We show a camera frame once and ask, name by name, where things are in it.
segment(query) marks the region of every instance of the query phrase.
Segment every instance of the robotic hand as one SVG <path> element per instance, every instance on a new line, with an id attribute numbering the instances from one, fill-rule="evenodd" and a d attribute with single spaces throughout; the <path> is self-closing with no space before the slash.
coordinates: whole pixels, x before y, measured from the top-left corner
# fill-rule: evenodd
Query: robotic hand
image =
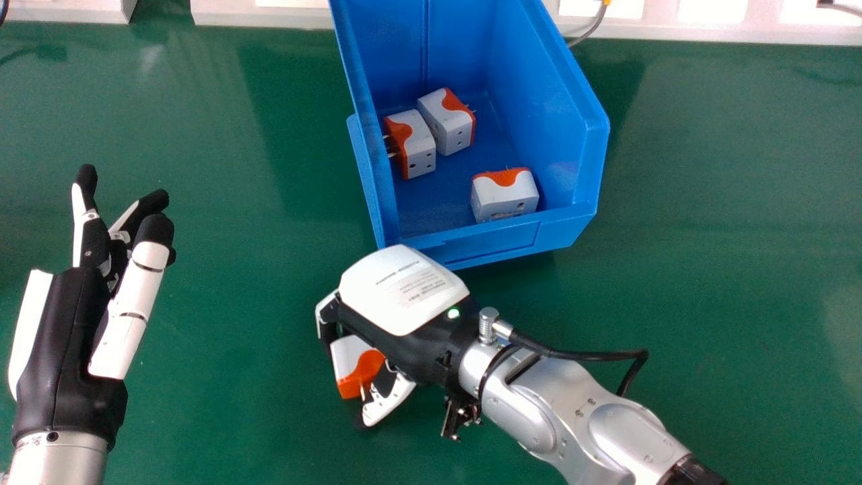
<path id="1" fill-rule="evenodd" d="M 96 485 L 126 414 L 122 382 L 175 259 L 173 223 L 155 191 L 110 228 L 84 165 L 72 184 L 72 268 L 33 270 L 9 359 L 17 401 L 9 485 Z"/>
<path id="2" fill-rule="evenodd" d="M 722 485 L 645 407 L 624 399 L 645 350 L 555 350 L 480 308 L 452 272 L 405 246 L 356 262 L 316 309 L 345 399 L 373 426 L 417 384 L 447 391 L 441 435 L 484 415 L 578 485 Z M 577 361 L 634 359 L 617 394 Z"/>

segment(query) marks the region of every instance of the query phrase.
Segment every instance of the gray cable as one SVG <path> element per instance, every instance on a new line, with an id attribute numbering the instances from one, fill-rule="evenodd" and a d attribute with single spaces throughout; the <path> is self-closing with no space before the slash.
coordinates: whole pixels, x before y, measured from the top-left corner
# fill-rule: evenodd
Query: gray cable
<path id="1" fill-rule="evenodd" d="M 596 14 L 596 20 L 593 21 L 592 26 L 590 26 L 590 28 L 587 29 L 587 31 L 584 32 L 583 34 L 581 34 L 578 37 L 575 37 L 574 39 L 569 41 L 569 43 L 567 43 L 566 45 L 569 46 L 569 48 L 575 47 L 575 46 L 577 46 L 577 44 L 581 43 L 581 41 L 583 39 L 586 39 L 587 37 L 592 35 L 592 33 L 596 31 L 598 26 L 602 24 L 602 20 L 604 19 L 604 13 L 607 11 L 608 11 L 608 5 L 604 2 L 602 2 L 602 6 L 598 8 L 598 13 Z"/>
<path id="2" fill-rule="evenodd" d="M 862 10 L 855 9 L 853 7 L 848 7 L 846 5 L 836 5 L 835 3 L 818 3 L 818 9 L 830 9 L 830 10 L 838 10 L 839 12 L 844 12 L 846 14 L 850 14 L 852 16 L 862 17 Z"/>

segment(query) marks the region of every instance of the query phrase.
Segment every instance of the green tabletop surface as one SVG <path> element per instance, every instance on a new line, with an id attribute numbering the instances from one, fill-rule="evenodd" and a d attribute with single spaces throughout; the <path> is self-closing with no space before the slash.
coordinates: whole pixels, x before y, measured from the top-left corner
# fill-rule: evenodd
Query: green tabletop surface
<path id="1" fill-rule="evenodd" d="M 629 397 L 732 483 L 858 484 L 862 49 L 574 53 L 612 126 L 596 218 L 569 249 L 459 275 L 559 347 L 650 348 Z M 28 271 L 70 264 L 81 163 L 108 221 L 171 194 L 178 259 L 109 485 L 564 483 L 491 423 L 440 438 L 440 389 L 353 427 L 313 318 L 375 249 L 352 111 L 331 31 L 196 27 L 156 0 L 128 26 L 0 28 L 0 360 Z M 615 388 L 625 364 L 589 369 Z"/>

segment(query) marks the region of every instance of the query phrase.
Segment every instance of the metal knob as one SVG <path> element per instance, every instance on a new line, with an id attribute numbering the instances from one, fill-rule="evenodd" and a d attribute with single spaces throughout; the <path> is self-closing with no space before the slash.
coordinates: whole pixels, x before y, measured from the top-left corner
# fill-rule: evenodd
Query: metal knob
<path id="1" fill-rule="evenodd" d="M 486 306 L 479 311 L 479 342 L 491 345 L 497 340 L 494 334 L 494 323 L 500 318 L 500 312 L 493 306 Z"/>

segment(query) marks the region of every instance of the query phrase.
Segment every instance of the blue plastic bin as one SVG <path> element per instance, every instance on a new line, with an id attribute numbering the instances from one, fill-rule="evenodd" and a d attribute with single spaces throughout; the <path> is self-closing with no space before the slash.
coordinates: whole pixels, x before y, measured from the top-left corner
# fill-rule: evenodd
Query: blue plastic bin
<path id="1" fill-rule="evenodd" d="M 347 119 L 377 245 L 451 269 L 571 246 L 596 214 L 609 122 L 540 0 L 330 0 L 356 114 Z M 447 86 L 475 145 L 402 180 L 383 117 Z M 535 214 L 476 224 L 472 176 L 529 167 Z"/>

